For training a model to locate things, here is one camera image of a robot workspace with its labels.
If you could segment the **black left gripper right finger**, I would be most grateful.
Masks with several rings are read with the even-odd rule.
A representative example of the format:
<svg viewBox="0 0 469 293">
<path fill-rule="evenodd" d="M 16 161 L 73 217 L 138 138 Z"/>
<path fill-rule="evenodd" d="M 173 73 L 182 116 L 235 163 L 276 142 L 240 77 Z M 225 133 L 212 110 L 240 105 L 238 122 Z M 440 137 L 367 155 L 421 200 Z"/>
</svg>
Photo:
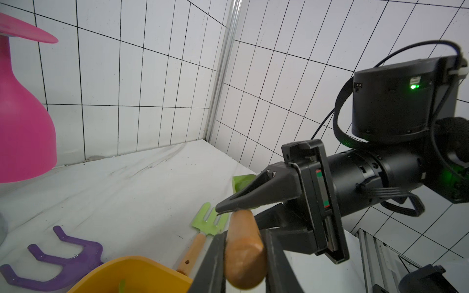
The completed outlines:
<svg viewBox="0 0 469 293">
<path fill-rule="evenodd" d="M 267 293 L 303 293 L 278 238 L 270 230 L 261 230 L 267 252 Z"/>
</svg>

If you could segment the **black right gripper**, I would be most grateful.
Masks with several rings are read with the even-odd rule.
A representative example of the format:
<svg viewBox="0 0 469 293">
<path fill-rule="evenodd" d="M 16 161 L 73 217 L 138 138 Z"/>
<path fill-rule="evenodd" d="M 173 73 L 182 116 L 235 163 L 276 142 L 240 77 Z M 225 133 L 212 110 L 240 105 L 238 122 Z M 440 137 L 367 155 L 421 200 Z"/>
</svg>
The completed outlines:
<svg viewBox="0 0 469 293">
<path fill-rule="evenodd" d="M 320 140 L 282 146 L 284 162 L 267 166 L 244 189 L 216 205 L 224 214 L 279 203 L 255 216 L 282 249 L 349 259 L 342 218 L 381 204 L 418 217 L 425 206 L 412 190 L 423 176 L 421 156 L 406 146 L 349 150 L 326 155 Z"/>
</svg>

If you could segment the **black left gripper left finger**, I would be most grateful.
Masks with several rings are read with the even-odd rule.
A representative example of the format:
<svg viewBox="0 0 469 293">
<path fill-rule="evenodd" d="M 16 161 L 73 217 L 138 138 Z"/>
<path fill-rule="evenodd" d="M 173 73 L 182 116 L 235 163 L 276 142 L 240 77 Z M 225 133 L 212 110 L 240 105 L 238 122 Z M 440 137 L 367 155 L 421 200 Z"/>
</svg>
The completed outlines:
<svg viewBox="0 0 469 293">
<path fill-rule="evenodd" d="M 215 236 L 188 293 L 225 293 L 224 252 L 227 232 Z"/>
</svg>

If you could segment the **light green fork rake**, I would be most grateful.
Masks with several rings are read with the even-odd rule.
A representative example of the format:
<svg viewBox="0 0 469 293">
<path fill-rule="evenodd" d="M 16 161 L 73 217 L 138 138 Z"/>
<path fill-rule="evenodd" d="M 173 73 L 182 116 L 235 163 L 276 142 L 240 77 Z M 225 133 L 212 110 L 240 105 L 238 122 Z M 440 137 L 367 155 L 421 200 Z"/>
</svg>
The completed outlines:
<svg viewBox="0 0 469 293">
<path fill-rule="evenodd" d="M 250 210 L 232 213 L 224 250 L 224 277 L 234 287 L 248 290 L 267 275 L 267 251 Z"/>
</svg>

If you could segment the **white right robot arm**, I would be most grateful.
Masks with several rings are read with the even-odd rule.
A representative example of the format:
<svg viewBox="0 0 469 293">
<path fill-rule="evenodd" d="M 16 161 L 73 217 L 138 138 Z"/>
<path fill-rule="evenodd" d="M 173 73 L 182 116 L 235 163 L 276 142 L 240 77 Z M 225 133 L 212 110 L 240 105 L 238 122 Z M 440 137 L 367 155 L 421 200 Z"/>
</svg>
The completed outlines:
<svg viewBox="0 0 469 293">
<path fill-rule="evenodd" d="M 333 120 L 347 150 L 332 156 L 318 139 L 282 146 L 246 188 L 216 206 L 232 214 L 224 275 L 250 289 L 279 266 L 268 248 L 349 259 L 342 219 L 370 206 L 409 217 L 425 212 L 414 194 L 426 186 L 448 201 L 469 200 L 469 122 L 454 114 L 467 62 L 459 55 L 379 64 L 357 72 L 340 90 L 339 112 L 353 99 L 352 135 Z"/>
</svg>

